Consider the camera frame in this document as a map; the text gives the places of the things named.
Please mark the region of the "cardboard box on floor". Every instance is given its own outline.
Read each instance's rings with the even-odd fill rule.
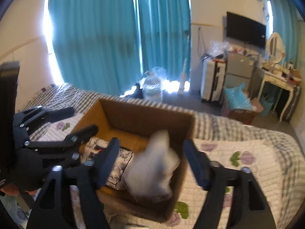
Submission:
[[[249,92],[244,92],[247,97],[249,97]],[[243,109],[234,109],[229,111],[229,103],[226,98],[225,93],[224,95],[224,104],[222,106],[222,115],[228,117],[233,120],[240,121],[246,125],[251,125],[252,121],[256,116],[263,111],[264,107],[260,104],[260,101],[257,98],[254,98],[250,101],[250,103],[256,107],[256,111],[251,110],[243,110]]]
[[[156,131],[167,129],[170,147],[176,151],[181,163],[174,171],[170,181],[173,196],[168,201],[153,203],[148,200],[137,202],[127,190],[114,190],[104,186],[97,191],[100,201],[122,213],[129,213],[157,222],[167,221],[179,197],[187,160],[183,155],[183,141],[193,135],[194,117],[178,111],[169,111],[148,106],[130,104],[109,99],[98,100],[75,126],[74,131],[91,124],[99,127],[97,137],[110,141],[112,137],[120,140],[122,147],[131,151],[143,151],[149,137]]]

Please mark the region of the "checkered blanket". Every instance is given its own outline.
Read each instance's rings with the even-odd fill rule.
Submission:
[[[163,103],[150,102],[141,99],[122,99],[117,96],[84,91],[71,84],[49,86],[41,90],[33,100],[23,108],[29,109],[42,105],[46,109],[62,109],[74,107],[77,113],[85,113],[98,98],[120,99],[124,102],[142,106],[153,106],[167,110],[178,110],[191,113],[196,119],[194,138],[221,141],[246,141],[264,139],[274,146],[277,158],[281,164],[282,208],[278,228],[285,228],[299,210],[305,197],[305,159],[296,141],[285,133],[245,126],[238,121],[206,113],[198,113]],[[43,125],[31,135],[31,140],[38,140],[44,135],[49,124]]]

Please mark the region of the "wall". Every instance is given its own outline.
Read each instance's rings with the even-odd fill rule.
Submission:
[[[299,49],[299,71],[303,77],[303,82],[300,84],[302,94],[296,111],[292,117],[291,124],[297,134],[305,141],[305,22],[299,21],[300,25],[300,49]]]
[[[258,0],[191,0],[192,6],[192,60],[191,90],[199,90],[202,65],[199,58],[204,53],[198,45],[198,28],[201,27],[205,46],[209,48],[211,40],[224,40],[225,17],[227,11],[240,14],[264,23],[263,2]]]
[[[53,83],[43,33],[45,0],[14,0],[0,21],[0,63],[20,61],[16,108]]]

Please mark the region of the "curtain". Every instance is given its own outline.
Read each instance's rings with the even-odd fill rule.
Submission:
[[[299,53],[299,23],[296,7],[292,0],[269,0],[273,14],[273,32],[280,34],[286,49],[286,56],[282,60],[292,60],[294,68],[298,67]]]
[[[179,80],[186,61],[190,69],[189,0],[136,0],[143,70],[160,66]]]
[[[48,8],[65,82],[118,95],[141,79],[133,0],[49,0]]]

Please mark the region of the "gray floor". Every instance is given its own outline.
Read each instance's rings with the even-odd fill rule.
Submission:
[[[219,116],[222,115],[221,106],[217,103],[202,102],[199,92],[184,92],[183,95],[178,95],[177,93],[169,94],[164,92],[163,102],[187,109],[192,109],[198,112],[204,112]],[[257,116],[254,119],[252,125],[260,128],[287,133],[294,137],[299,143],[299,140],[292,126],[285,121],[279,122],[275,112],[270,112],[266,117]]]

